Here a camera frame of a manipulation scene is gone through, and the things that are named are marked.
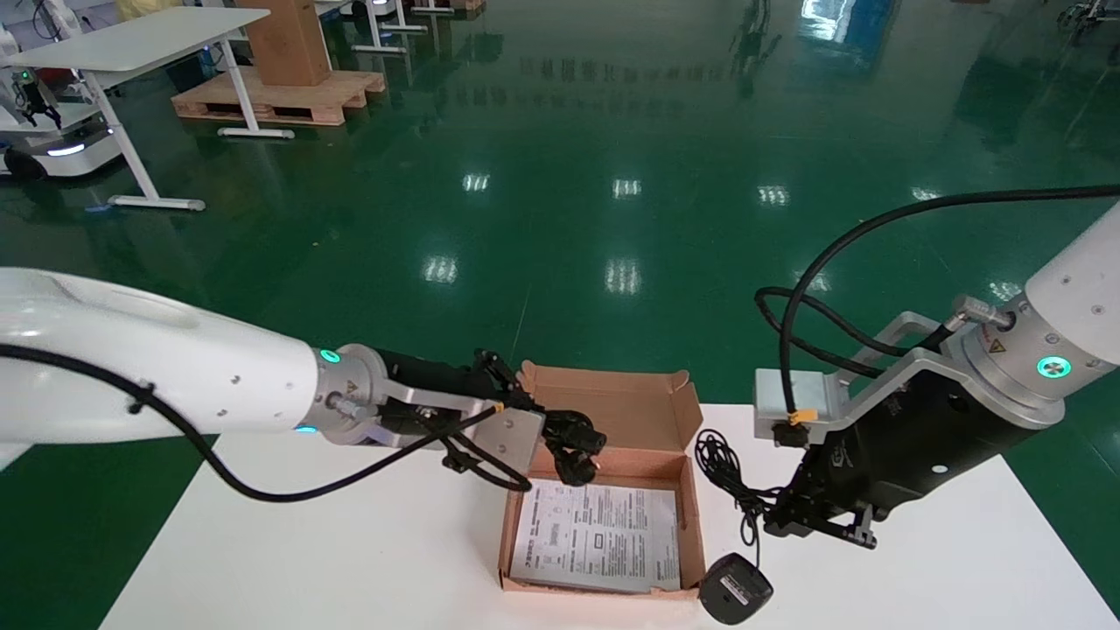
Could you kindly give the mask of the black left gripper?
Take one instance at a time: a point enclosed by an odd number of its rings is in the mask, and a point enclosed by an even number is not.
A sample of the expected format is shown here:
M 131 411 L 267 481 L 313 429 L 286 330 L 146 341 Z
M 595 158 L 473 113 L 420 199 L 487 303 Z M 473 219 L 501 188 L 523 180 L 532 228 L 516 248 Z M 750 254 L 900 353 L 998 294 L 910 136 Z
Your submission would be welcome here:
M 589 466 L 586 453 L 600 453 L 607 437 L 596 430 L 584 413 L 547 409 L 536 404 L 521 385 L 515 371 L 494 351 L 476 348 L 473 367 L 452 365 L 439 361 L 391 352 L 376 348 L 383 374 L 374 379 L 377 404 L 412 404 L 438 410 L 479 410 L 496 399 L 542 415 L 542 439 L 556 460 L 557 473 L 585 473 Z

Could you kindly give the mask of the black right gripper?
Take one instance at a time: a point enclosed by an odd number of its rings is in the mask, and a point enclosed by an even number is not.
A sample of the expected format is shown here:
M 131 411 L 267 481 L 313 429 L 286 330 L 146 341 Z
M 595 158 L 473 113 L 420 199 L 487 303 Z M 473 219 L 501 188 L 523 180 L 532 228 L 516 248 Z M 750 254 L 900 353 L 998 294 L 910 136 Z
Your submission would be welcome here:
M 844 430 L 808 450 L 764 517 L 776 537 L 811 532 L 875 550 L 872 520 L 917 501 L 1037 435 L 992 413 L 948 376 L 923 371 Z M 853 515 L 853 522 L 832 519 Z

